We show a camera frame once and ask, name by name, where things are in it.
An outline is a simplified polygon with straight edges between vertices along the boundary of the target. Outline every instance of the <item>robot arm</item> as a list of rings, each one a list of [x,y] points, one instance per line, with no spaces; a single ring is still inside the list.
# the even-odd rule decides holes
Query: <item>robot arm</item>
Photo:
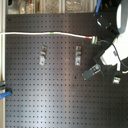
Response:
[[[108,42],[103,40],[103,42],[109,43],[107,49],[99,56],[99,61],[101,64],[97,63],[89,70],[83,73],[84,79],[88,79],[91,76],[95,75],[101,70],[102,66],[115,66],[117,64],[117,71],[121,70],[121,64],[123,64],[122,60],[128,57],[128,43],[127,43],[127,36],[128,36],[128,0],[122,0],[120,5],[118,6],[117,10],[117,28],[118,32],[114,30],[110,23],[108,23],[102,16],[97,19],[97,23],[104,27],[106,30],[109,30],[113,33],[113,41]],[[119,83],[120,78],[115,77],[115,83]]]

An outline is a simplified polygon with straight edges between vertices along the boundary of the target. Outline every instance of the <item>white robot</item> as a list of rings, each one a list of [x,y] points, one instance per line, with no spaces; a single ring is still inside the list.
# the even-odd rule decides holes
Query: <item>white robot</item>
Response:
[[[102,24],[104,24],[103,26],[106,29],[111,27],[111,23],[107,24],[106,22],[103,22],[104,20],[102,19],[102,16],[97,19],[97,23],[99,25],[102,26]],[[122,0],[122,2],[119,4],[116,22],[119,33],[115,34],[115,39],[113,42],[102,40],[104,43],[108,43],[110,46],[105,49],[102,55],[99,57],[101,64],[97,63],[96,61],[96,65],[83,73],[85,80],[97,74],[99,71],[102,72],[102,66],[117,65],[117,72],[128,73],[128,71],[122,71],[122,67],[124,67],[125,70],[128,70],[128,66],[122,62],[122,60],[128,57],[128,0]],[[120,80],[120,76],[115,75],[113,83],[119,84]]]

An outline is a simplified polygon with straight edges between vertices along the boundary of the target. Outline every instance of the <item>screw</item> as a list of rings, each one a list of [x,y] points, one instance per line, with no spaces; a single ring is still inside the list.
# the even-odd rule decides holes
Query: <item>screw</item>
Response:
[[[77,65],[79,65],[80,63],[79,62],[77,62]]]

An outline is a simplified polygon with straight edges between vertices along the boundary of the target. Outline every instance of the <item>metal bracket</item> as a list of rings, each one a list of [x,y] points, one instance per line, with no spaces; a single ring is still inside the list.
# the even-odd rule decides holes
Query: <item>metal bracket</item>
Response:
[[[81,46],[76,46],[75,65],[80,66],[81,63]]]
[[[121,81],[121,78],[115,76],[114,79],[113,79],[113,84],[119,84],[120,81]]]
[[[47,47],[42,46],[42,51],[40,52],[40,62],[39,62],[39,64],[42,66],[45,65],[46,53],[47,53]]]

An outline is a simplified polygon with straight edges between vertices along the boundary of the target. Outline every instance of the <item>cable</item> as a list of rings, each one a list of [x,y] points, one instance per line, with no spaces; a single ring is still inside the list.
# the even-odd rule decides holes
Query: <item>cable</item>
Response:
[[[120,63],[121,63],[125,68],[127,68],[127,69],[128,69],[128,66],[126,66],[126,65],[121,61],[120,56],[119,56],[119,53],[118,53],[118,51],[117,51],[117,49],[116,49],[116,46],[115,46],[113,43],[110,43],[110,42],[108,42],[108,41],[106,41],[106,40],[101,40],[101,41],[103,41],[103,42],[106,42],[106,43],[109,43],[109,44],[113,45],[113,47],[114,47],[114,49],[115,49],[115,51],[116,51],[116,54],[117,54],[117,57],[118,57],[118,59],[119,59]]]
[[[49,35],[49,34],[58,34],[58,35],[66,35],[66,36],[73,36],[73,37],[79,37],[79,38],[85,38],[85,39],[92,39],[92,36],[83,36],[83,35],[76,35],[71,33],[64,33],[64,32],[42,32],[42,33],[30,33],[30,32],[5,32],[0,33],[0,35]]]

